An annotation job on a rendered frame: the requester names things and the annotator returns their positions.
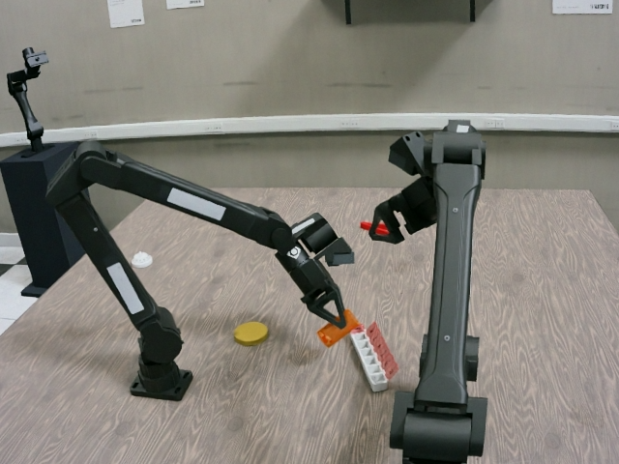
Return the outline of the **orange translucent pill bottle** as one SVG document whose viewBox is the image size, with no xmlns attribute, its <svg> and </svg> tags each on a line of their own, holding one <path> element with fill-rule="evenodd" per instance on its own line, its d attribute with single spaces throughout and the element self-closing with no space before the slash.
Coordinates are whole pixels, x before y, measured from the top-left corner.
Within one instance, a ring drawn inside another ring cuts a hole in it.
<svg viewBox="0 0 619 464">
<path fill-rule="evenodd" d="M 317 332 L 319 339 L 327 348 L 334 345 L 336 342 L 338 342 L 340 339 L 342 339 L 344 336 L 349 334 L 351 331 L 353 331 L 355 328 L 357 328 L 360 325 L 359 321 L 354 316 L 354 314 L 350 310 L 349 311 L 348 310 L 349 309 L 344 311 L 344 317 L 345 317 L 346 324 L 347 324 L 345 328 L 341 330 L 335 325 L 328 323 L 326 326 L 324 326 L 322 329 L 320 329 Z"/>
</svg>

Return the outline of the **white pill organiser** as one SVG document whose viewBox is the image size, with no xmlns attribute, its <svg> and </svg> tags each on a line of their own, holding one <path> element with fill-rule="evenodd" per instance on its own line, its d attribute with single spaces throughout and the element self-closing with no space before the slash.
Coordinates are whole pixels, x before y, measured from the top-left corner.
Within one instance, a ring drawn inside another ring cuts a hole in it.
<svg viewBox="0 0 619 464">
<path fill-rule="evenodd" d="M 367 330 L 364 325 L 360 324 L 349 335 L 372 390 L 380 392 L 388 389 L 388 381 L 398 372 L 398 365 L 378 330 L 377 324 L 373 322 Z"/>
</svg>

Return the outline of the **yellow flat disc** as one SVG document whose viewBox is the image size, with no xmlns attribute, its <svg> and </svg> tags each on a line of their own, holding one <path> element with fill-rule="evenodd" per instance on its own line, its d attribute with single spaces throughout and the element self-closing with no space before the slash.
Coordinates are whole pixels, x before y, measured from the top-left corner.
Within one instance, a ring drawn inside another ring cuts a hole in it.
<svg viewBox="0 0 619 464">
<path fill-rule="evenodd" d="M 240 325 L 234 331 L 237 343 L 252 346 L 263 342 L 268 336 L 267 327 L 258 322 L 248 322 Z"/>
</svg>

